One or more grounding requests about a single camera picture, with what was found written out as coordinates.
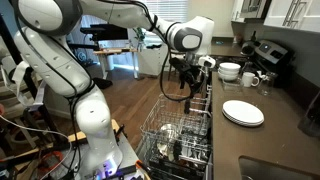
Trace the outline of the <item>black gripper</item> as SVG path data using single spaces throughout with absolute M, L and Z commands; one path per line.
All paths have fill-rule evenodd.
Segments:
M 197 80 L 200 70 L 197 66 L 190 65 L 184 60 L 178 59 L 176 57 L 171 58 L 169 63 L 179 72 L 180 87 L 183 88 L 185 84 L 188 84 L 190 88 L 199 88 L 200 85 L 200 98 L 204 99 L 206 97 L 206 81 L 207 77 L 201 75 L 201 82 Z M 190 100 L 192 97 L 192 92 L 188 95 L 184 104 L 184 114 L 190 113 Z

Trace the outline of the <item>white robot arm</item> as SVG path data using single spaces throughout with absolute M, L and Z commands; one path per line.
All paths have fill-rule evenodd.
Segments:
M 66 43 L 66 35 L 81 17 L 91 15 L 118 27 L 143 28 L 160 36 L 168 47 L 200 59 L 208 56 L 214 32 L 214 21 L 207 17 L 170 22 L 150 13 L 138 0 L 12 0 L 12 7 L 24 24 L 14 36 L 23 59 L 55 93 L 76 100 L 76 121 L 89 144 L 80 163 L 82 179 L 115 174 L 123 154 L 104 95 Z

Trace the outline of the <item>robot base table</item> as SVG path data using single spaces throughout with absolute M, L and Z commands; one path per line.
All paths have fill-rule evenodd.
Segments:
M 86 139 L 89 149 L 79 166 L 79 180 L 146 180 L 137 155 L 123 140 L 117 144 L 110 125 L 106 132 L 86 134 Z

